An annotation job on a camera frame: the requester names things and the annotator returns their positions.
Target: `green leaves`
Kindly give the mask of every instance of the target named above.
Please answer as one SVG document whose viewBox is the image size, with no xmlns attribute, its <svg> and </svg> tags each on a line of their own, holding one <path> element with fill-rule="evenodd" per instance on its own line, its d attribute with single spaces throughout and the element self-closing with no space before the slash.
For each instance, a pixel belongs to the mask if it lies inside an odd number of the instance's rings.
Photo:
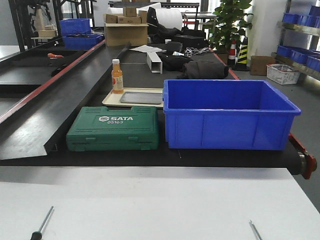
<svg viewBox="0 0 320 240">
<path fill-rule="evenodd" d="M 251 2 L 252 0 L 220 0 L 220 6 L 213 13 L 217 18 L 215 32 L 208 39 L 211 46 L 229 50 L 232 40 L 235 40 L 236 48 L 240 48 L 241 37 L 246 35 L 245 29 L 252 27 L 252 23 L 245 20 L 246 16 L 253 15 L 245 13 L 245 9 L 251 7 Z"/>
<path fill-rule="evenodd" d="M 239 1 L 239 3 L 238 3 L 238 7 L 240 8 L 240 9 L 248 9 L 248 8 L 250 8 L 251 7 L 251 0 L 241 0 L 241 1 Z"/>
</svg>

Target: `white basket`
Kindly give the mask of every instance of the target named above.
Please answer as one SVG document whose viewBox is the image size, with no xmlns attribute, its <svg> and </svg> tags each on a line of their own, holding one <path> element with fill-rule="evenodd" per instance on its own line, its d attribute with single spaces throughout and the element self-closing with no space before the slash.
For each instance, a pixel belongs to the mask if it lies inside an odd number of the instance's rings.
<svg viewBox="0 0 320 240">
<path fill-rule="evenodd" d="M 266 77 L 278 84 L 296 84 L 300 72 L 292 69 L 285 64 L 268 64 L 266 65 Z"/>
</svg>

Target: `green tool case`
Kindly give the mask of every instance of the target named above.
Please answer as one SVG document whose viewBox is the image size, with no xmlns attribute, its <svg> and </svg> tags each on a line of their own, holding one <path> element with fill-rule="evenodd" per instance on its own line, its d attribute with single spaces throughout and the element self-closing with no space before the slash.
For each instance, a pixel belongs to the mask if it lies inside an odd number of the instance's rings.
<svg viewBox="0 0 320 240">
<path fill-rule="evenodd" d="M 157 108 L 109 110 L 106 106 L 84 106 L 66 135 L 66 144 L 76 152 L 157 149 Z"/>
</svg>

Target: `traffic cone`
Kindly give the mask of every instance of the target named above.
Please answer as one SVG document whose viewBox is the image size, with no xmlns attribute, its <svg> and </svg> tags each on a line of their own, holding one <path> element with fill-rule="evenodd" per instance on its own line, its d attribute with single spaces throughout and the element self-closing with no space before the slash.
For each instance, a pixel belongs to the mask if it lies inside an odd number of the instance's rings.
<svg viewBox="0 0 320 240">
<path fill-rule="evenodd" d="M 247 61 L 248 61 L 248 38 L 245 37 L 243 39 L 243 42 L 239 51 L 238 61 L 236 62 L 232 70 L 249 71 L 249 68 L 247 67 Z"/>
<path fill-rule="evenodd" d="M 228 62 L 229 67 L 234 67 L 236 64 L 236 40 L 232 40 L 231 48 L 228 54 Z"/>
</svg>

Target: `metal shelf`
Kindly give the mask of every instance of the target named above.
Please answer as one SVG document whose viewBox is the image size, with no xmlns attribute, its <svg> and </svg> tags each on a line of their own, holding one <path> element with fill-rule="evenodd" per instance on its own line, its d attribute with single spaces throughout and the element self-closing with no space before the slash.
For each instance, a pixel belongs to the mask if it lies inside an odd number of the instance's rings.
<svg viewBox="0 0 320 240">
<path fill-rule="evenodd" d="M 286 22 L 282 22 L 282 21 L 278 21 L 276 25 L 282 29 L 292 30 L 292 31 L 301 32 L 301 33 L 320 37 L 320 28 L 298 25 L 298 24 L 293 24 L 293 23 L 286 23 Z"/>
<path fill-rule="evenodd" d="M 272 56 L 286 65 L 293 67 L 294 69 L 298 70 L 300 73 L 306 74 L 314 79 L 320 80 L 320 72 L 314 69 L 307 67 L 306 65 L 300 64 L 298 62 L 292 61 L 290 58 L 281 56 L 276 54 L 275 52 L 272 53 Z"/>
</svg>

